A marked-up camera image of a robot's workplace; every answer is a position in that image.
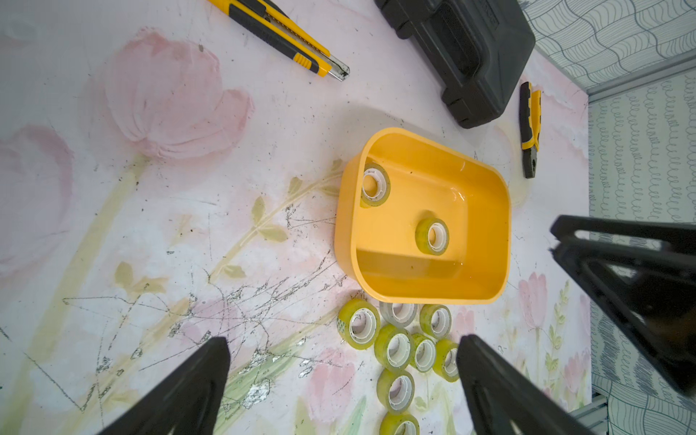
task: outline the white tape core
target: white tape core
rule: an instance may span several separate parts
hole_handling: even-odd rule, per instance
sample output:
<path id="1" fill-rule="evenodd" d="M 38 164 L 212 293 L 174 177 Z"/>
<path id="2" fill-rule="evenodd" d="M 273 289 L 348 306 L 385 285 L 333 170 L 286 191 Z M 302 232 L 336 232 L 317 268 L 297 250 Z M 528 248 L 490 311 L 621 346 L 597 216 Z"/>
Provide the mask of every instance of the white tape core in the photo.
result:
<path id="1" fill-rule="evenodd" d="M 409 361 L 411 341 L 404 334 L 397 334 L 389 340 L 387 359 L 392 367 L 401 367 Z"/>
<path id="2" fill-rule="evenodd" d="M 439 308 L 433 313 L 433 317 L 430 318 L 430 325 L 433 328 L 433 333 L 437 335 L 436 338 L 440 338 L 445 335 L 445 332 L 450 330 L 450 319 L 449 312 L 444 308 Z"/>
<path id="3" fill-rule="evenodd" d="M 412 303 L 393 303 L 392 304 L 392 313 L 394 314 L 394 318 L 399 322 L 403 323 L 411 316 L 413 313 L 416 311 L 416 306 L 413 305 Z"/>
<path id="4" fill-rule="evenodd" d="M 350 319 L 350 336 L 359 345 L 370 342 L 377 332 L 377 319 L 367 308 L 360 308 Z"/>
<path id="5" fill-rule="evenodd" d="M 373 178 L 374 182 L 377 183 L 377 191 L 374 193 L 374 196 L 371 196 L 365 191 L 365 178 L 367 177 Z M 363 174 L 363 194 L 372 201 L 379 201 L 384 198 L 386 193 L 387 179 L 384 177 L 384 174 L 376 168 L 365 169 L 365 173 Z"/>
<path id="6" fill-rule="evenodd" d="M 435 252 L 440 252 L 447 246 L 447 230 L 443 224 L 436 222 L 430 225 L 428 244 Z"/>
<path id="7" fill-rule="evenodd" d="M 394 435 L 416 435 L 416 425 L 413 422 L 405 421 L 396 428 Z"/>
<path id="8" fill-rule="evenodd" d="M 445 373 L 449 376 L 457 375 L 457 349 L 452 349 L 445 357 Z"/>
<path id="9" fill-rule="evenodd" d="M 411 401 L 413 384 L 408 376 L 399 376 L 389 388 L 389 405 L 395 411 L 401 411 Z"/>
<path id="10" fill-rule="evenodd" d="M 416 367 L 421 371 L 425 372 L 432 368 L 435 364 L 435 344 L 430 340 L 423 340 L 420 342 L 418 347 L 416 347 Z"/>

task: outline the floral tablecloth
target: floral tablecloth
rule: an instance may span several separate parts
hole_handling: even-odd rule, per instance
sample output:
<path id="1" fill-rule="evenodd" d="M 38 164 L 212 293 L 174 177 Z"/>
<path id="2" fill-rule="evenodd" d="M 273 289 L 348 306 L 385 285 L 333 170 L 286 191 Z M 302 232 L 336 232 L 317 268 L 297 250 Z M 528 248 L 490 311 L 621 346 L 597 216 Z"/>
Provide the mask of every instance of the floral tablecloth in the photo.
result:
<path id="1" fill-rule="evenodd" d="M 280 6 L 345 82 L 204 0 L 0 5 L 0 432 L 95 433 L 222 335 L 216 433 L 376 433 L 381 369 L 335 329 L 366 296 L 333 230 L 344 162 L 394 126 L 509 184 L 507 288 L 450 307 L 452 338 L 480 335 L 565 409 L 588 402 L 589 301 L 548 252 L 558 214 L 587 214 L 586 94 L 532 55 L 521 82 L 543 90 L 544 125 L 526 180 L 516 95 L 461 129 L 370 0 Z M 461 386 L 413 374 L 422 433 L 471 433 Z"/>

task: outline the yellow plastic bin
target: yellow plastic bin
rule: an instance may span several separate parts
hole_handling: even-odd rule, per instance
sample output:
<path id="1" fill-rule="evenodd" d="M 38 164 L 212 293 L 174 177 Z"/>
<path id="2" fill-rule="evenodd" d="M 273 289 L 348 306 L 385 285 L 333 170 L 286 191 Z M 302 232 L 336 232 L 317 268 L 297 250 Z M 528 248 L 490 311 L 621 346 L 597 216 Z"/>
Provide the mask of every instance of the yellow plastic bin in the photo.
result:
<path id="1" fill-rule="evenodd" d="M 363 198 L 366 164 L 383 168 L 389 181 L 386 200 L 374 206 Z M 370 184 L 366 189 L 374 194 Z M 416 228 L 427 219 L 447 228 L 448 243 L 439 255 L 416 244 Z M 343 271 L 380 301 L 491 303 L 507 282 L 510 221 L 509 192 L 498 171 L 417 134 L 388 128 L 343 171 L 335 253 Z"/>

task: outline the clear tape roll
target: clear tape roll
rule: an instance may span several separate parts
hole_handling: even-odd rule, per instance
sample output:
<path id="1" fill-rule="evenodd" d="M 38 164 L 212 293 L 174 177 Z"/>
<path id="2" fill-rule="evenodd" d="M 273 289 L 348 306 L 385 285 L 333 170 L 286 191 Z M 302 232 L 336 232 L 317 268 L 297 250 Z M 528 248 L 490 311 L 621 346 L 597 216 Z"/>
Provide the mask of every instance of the clear tape roll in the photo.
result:
<path id="1" fill-rule="evenodd" d="M 435 342 L 423 334 L 413 334 L 413 358 L 409 363 L 413 368 L 421 373 L 426 373 L 435 364 Z"/>
<path id="2" fill-rule="evenodd" d="M 379 303 L 379 313 L 397 328 L 406 328 L 416 318 L 418 307 L 414 303 Z"/>
<path id="3" fill-rule="evenodd" d="M 435 365 L 433 371 L 447 382 L 459 379 L 457 368 L 457 350 L 459 345 L 451 340 L 440 340 L 435 345 Z"/>
<path id="4" fill-rule="evenodd" d="M 374 162 L 365 163 L 360 206 L 370 208 L 382 205 L 389 198 L 390 192 L 391 182 L 384 168 Z"/>
<path id="5" fill-rule="evenodd" d="M 413 377 L 406 370 L 382 371 L 377 379 L 377 398 L 391 414 L 401 414 L 411 405 L 416 393 Z"/>
<path id="6" fill-rule="evenodd" d="M 416 246 L 420 252 L 442 255 L 449 244 L 450 230 L 441 219 L 423 219 L 416 226 Z"/>
<path id="7" fill-rule="evenodd" d="M 420 309 L 420 328 L 427 335 L 440 340 L 452 329 L 452 313 L 444 305 L 426 304 Z"/>
<path id="8" fill-rule="evenodd" d="M 364 350 L 377 339 L 379 323 L 379 313 L 373 305 L 362 299 L 351 299 L 338 312 L 336 326 L 351 347 Z"/>
<path id="9" fill-rule="evenodd" d="M 420 425 L 411 414 L 387 413 L 379 425 L 379 435 L 420 435 Z"/>
<path id="10" fill-rule="evenodd" d="M 374 356 L 387 370 L 399 372 L 413 358 L 413 338 L 406 329 L 392 324 L 379 330 L 374 341 Z"/>

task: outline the patterned wall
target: patterned wall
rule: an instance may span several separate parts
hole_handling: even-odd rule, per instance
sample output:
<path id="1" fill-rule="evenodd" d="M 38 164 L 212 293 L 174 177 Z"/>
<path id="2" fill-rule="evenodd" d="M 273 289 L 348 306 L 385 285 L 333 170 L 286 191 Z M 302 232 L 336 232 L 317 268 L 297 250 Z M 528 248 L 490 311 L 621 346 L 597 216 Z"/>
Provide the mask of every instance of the patterned wall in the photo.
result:
<path id="1" fill-rule="evenodd" d="M 589 126 L 590 216 L 696 222 L 696 70 L 591 104 Z M 646 244 L 631 237 L 611 240 Z M 593 381 L 632 388 L 684 408 L 689 416 L 696 412 L 696 403 L 673 391 L 594 304 L 592 373 Z"/>
<path id="2" fill-rule="evenodd" d="M 696 0 L 519 0 L 537 46 L 582 86 L 696 49 Z"/>
<path id="3" fill-rule="evenodd" d="M 608 398 L 610 435 L 696 435 L 696 413 L 686 408 L 597 374 L 592 386 Z"/>

